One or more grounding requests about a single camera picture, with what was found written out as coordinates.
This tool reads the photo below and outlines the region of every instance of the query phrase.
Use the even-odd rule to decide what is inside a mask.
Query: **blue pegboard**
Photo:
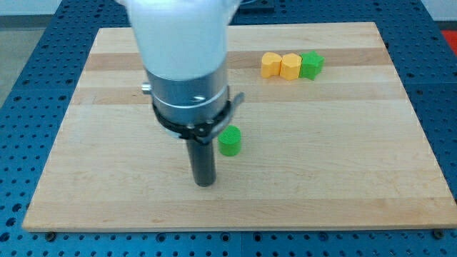
[[[457,197],[457,60],[419,0],[275,0],[274,10],[241,10],[232,24],[349,21],[376,22]],[[0,256],[457,256],[457,230],[58,233],[53,241],[22,230],[98,29],[128,25],[114,1],[63,0],[0,110]]]

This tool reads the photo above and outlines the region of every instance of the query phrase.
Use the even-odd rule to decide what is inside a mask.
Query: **wooden board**
[[[265,51],[317,50],[315,81],[260,77]],[[233,26],[228,79],[246,92],[235,157],[193,182],[162,131],[130,29],[101,29],[23,227],[29,231],[457,227],[457,206],[374,23]]]

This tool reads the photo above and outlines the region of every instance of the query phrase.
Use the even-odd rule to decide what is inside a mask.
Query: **block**
[[[278,76],[281,69],[282,57],[279,54],[267,52],[262,56],[261,75],[264,78]]]
[[[306,54],[300,54],[300,56],[300,78],[314,80],[317,74],[321,73],[325,58],[323,56],[318,55],[316,51],[312,51]]]
[[[241,131],[229,125],[218,137],[219,151],[225,156],[235,156],[241,150]]]
[[[300,74],[301,57],[296,54],[283,56],[280,76],[287,80],[298,79]]]

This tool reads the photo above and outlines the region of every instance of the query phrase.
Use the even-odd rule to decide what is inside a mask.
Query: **yellow cube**
[[[261,75],[264,78],[278,76],[281,70],[282,57],[275,53],[265,53],[262,56]]]
[[[301,57],[296,54],[283,56],[280,76],[287,80],[298,79],[300,75]]]

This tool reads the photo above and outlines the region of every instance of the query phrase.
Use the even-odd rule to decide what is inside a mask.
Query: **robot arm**
[[[226,75],[226,25],[240,1],[118,1],[135,33],[157,119],[186,140],[199,186],[216,180],[212,139],[243,101],[243,94],[229,101]]]

